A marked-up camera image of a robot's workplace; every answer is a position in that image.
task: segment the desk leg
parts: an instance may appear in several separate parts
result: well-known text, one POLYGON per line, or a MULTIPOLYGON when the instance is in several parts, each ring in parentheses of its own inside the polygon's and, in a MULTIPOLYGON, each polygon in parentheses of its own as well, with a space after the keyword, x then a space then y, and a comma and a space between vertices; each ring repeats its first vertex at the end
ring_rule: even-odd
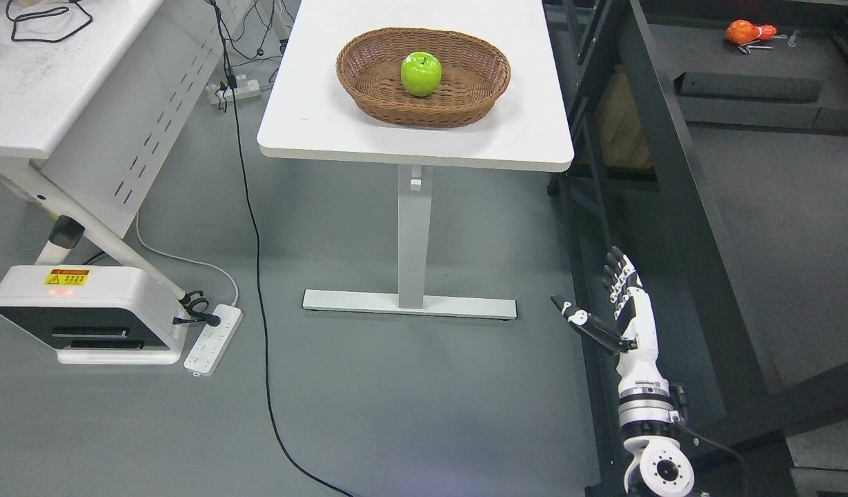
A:
POLYGON ((515 319, 515 301, 424 295, 432 203, 433 167, 399 166, 399 293, 306 290, 302 307, 310 311, 515 319))
POLYGON ((424 307, 433 167, 399 165, 399 307, 424 307))
POLYGON ((86 229, 83 236, 111 255, 115 261, 147 271, 153 279, 167 287, 172 295, 175 295, 175 299, 184 297, 184 290, 181 290, 181 287, 172 283, 165 274, 141 257, 116 233, 99 221, 98 217, 90 214, 86 208, 75 202, 58 186, 49 182, 49 179, 46 179, 37 169, 31 167, 28 159, 0 158, 0 179, 5 180, 11 189, 19 188, 28 194, 52 214, 73 217, 74 221, 83 224, 83 228, 86 229))

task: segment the orange object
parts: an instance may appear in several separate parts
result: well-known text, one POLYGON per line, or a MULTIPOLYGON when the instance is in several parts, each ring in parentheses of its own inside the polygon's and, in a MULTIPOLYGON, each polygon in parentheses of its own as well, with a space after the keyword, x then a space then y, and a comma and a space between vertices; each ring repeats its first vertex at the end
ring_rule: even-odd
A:
POLYGON ((724 36, 736 45, 742 45, 755 40, 770 40, 776 35, 776 28, 769 24, 755 26, 745 19, 735 20, 727 26, 724 36))

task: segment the robotic hand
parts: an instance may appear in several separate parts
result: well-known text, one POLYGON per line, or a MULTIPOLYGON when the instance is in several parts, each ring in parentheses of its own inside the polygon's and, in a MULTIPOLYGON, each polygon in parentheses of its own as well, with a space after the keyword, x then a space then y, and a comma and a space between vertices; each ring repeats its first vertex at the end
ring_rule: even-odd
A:
POLYGON ((694 471, 673 437, 672 424, 685 418, 686 402, 683 390, 670 387, 657 371, 651 298, 634 265, 616 246, 607 254, 604 272, 616 328, 558 295, 553 295, 553 303, 575 331, 619 355, 620 432, 623 447, 633 456, 625 475, 627 494, 683 497, 691 493, 694 471))

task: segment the white cable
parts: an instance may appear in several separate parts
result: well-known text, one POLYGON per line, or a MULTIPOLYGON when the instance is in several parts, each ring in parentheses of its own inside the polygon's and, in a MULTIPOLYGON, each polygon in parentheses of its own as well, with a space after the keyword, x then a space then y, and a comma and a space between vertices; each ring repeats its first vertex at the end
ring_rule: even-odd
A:
POLYGON ((219 268, 215 264, 204 263, 202 261, 194 261, 193 259, 188 259, 186 257, 178 257, 178 255, 172 255, 172 254, 167 254, 166 252, 163 252, 163 251, 158 251, 158 249, 155 249, 155 248, 153 248, 153 246, 148 245, 147 243, 145 243, 145 240, 142 239, 142 233, 139 230, 140 219, 141 219, 141 212, 137 212, 136 213, 136 238, 139 239, 139 243, 141 243, 144 248, 148 249, 149 251, 152 251, 155 254, 163 255, 163 257, 169 257, 169 258, 172 258, 172 259, 177 259, 179 261, 184 261, 185 263, 191 263, 191 264, 197 264, 197 265, 201 265, 201 266, 211 267, 212 269, 215 269, 216 271, 219 271, 221 274, 227 276, 228 280, 230 280, 231 285, 234 286, 234 302, 231 303, 230 307, 237 307, 237 301, 240 300, 240 289, 239 289, 239 287, 237 287, 237 281, 234 280, 233 276, 230 276, 228 274, 228 271, 225 271, 222 268, 219 268))

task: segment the white tabletop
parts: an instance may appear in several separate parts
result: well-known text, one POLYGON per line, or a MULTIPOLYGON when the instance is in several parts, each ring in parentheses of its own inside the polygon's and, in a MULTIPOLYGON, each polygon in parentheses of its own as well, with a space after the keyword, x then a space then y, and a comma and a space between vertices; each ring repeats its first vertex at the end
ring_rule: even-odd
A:
POLYGON ((574 158, 540 0, 304 0, 257 135, 270 157, 562 172, 574 158), (465 32, 509 60, 480 121, 444 129, 363 113, 335 75, 344 45, 388 26, 465 32))
MULTIPOLYGON (((46 10, 52 3, 57 2, 28 9, 13 4, 10 13, 46 10)), ((13 22, 4 15, 6 0, 0 0, 0 157, 48 158, 162 3, 83 0, 95 20, 73 37, 17 43, 10 40, 13 22)), ((35 23, 41 38, 58 38, 71 31, 69 21, 29 24, 35 23)))

